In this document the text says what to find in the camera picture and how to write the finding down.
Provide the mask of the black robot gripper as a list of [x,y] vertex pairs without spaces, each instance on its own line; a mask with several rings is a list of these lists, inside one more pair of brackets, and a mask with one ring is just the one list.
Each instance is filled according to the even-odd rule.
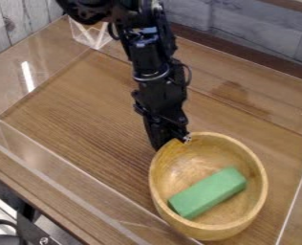
[[182,111],[190,80],[189,67],[180,61],[172,61],[160,75],[134,76],[134,110],[141,115],[149,144],[154,150],[172,139],[181,143],[190,139],[188,119]]

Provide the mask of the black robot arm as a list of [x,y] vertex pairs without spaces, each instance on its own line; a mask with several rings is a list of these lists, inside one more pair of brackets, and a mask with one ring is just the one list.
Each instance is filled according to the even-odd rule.
[[177,47],[161,0],[56,0],[56,3],[77,23],[93,25],[104,21],[109,36],[121,43],[137,83],[133,108],[142,118],[152,147],[160,148],[170,139],[186,142],[182,102],[192,71],[173,57]]

